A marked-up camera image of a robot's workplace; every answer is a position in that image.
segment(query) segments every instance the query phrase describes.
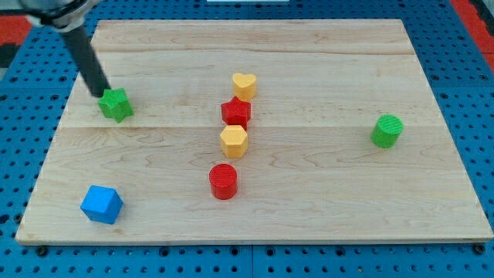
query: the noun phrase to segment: red star block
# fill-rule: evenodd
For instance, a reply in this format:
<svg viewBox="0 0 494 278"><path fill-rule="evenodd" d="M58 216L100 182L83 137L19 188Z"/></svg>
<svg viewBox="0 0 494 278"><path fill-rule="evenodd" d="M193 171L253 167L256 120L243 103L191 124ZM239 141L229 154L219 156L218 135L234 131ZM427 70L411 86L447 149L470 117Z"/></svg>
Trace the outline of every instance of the red star block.
<svg viewBox="0 0 494 278"><path fill-rule="evenodd" d="M250 120L250 103L233 97L230 102L222 104L222 117L227 125L241 125L247 131Z"/></svg>

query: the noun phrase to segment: star-shaped block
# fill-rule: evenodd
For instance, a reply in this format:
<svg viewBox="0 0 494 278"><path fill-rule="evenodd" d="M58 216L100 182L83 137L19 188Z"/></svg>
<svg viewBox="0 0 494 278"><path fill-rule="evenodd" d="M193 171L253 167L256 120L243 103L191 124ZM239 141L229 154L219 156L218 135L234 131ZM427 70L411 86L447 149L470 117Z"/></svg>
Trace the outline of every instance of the star-shaped block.
<svg viewBox="0 0 494 278"><path fill-rule="evenodd" d="M251 107L247 101L233 97L222 104L222 117L227 125L241 125L247 131L247 122L250 120Z"/></svg>
<svg viewBox="0 0 494 278"><path fill-rule="evenodd" d="M120 123L125 117L134 115L129 99L123 88L109 90L105 89L103 97L98 101L103 115L113 118Z"/></svg>

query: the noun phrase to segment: blue block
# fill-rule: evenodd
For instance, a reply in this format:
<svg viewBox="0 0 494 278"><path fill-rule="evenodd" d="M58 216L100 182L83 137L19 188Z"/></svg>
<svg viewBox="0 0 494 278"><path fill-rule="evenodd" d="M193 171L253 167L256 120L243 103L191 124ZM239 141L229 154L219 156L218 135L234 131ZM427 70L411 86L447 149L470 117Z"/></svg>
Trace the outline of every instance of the blue block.
<svg viewBox="0 0 494 278"><path fill-rule="evenodd" d="M91 185L80 209L92 221L114 224L123 204L115 189Z"/></svg>

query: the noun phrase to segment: green hexagonal block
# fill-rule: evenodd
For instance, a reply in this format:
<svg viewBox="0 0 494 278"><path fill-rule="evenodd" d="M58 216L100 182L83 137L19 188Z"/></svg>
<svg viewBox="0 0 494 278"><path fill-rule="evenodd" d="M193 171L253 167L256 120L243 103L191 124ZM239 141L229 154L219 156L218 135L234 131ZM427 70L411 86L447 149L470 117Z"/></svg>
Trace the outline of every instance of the green hexagonal block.
<svg viewBox="0 0 494 278"><path fill-rule="evenodd" d="M105 89L103 97L98 101L103 115L113 118L120 123L125 117L134 115L129 99L125 94L125 89L109 90Z"/></svg>

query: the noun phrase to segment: hexagonal prism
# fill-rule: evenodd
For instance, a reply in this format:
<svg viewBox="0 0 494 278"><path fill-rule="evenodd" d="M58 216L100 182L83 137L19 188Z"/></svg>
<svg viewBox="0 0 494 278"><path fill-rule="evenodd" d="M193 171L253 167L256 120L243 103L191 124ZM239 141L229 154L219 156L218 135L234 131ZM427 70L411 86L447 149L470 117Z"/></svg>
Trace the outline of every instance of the hexagonal prism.
<svg viewBox="0 0 494 278"><path fill-rule="evenodd" d="M240 125L228 125L219 135L227 158L241 158L247 151L249 136Z"/></svg>

